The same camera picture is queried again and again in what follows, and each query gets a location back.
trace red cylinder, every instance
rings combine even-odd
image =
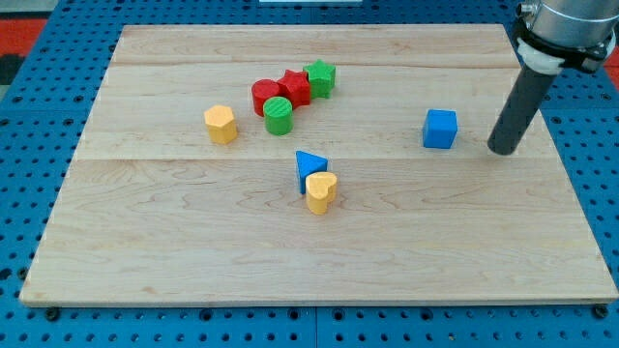
[[[251,86],[251,95],[253,96],[253,111],[264,117],[262,106],[268,99],[280,97],[280,85],[274,80],[261,79]]]

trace black cylindrical end effector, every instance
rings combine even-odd
[[[516,150],[555,77],[556,75],[535,72],[526,65],[522,67],[512,93],[487,140],[487,147],[492,152],[510,155]]]

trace red star block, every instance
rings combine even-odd
[[[259,116],[264,117],[262,106],[272,97],[281,97],[280,85],[270,79],[261,79],[251,86],[253,96],[253,111]]]
[[[307,72],[293,72],[286,70],[278,84],[281,87],[283,96],[292,102],[292,108],[295,109],[301,105],[310,105],[311,102],[311,87],[308,82]]]

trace green cylinder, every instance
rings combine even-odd
[[[284,97],[272,97],[263,106],[264,126],[273,135],[292,131],[292,103]]]

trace blue pegboard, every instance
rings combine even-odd
[[[0,346],[619,345],[619,305],[407,308],[62,308],[17,300],[125,24],[502,23],[516,0],[258,7],[257,0],[61,0],[0,103]],[[545,121],[619,280],[619,97],[605,72],[565,71]]]

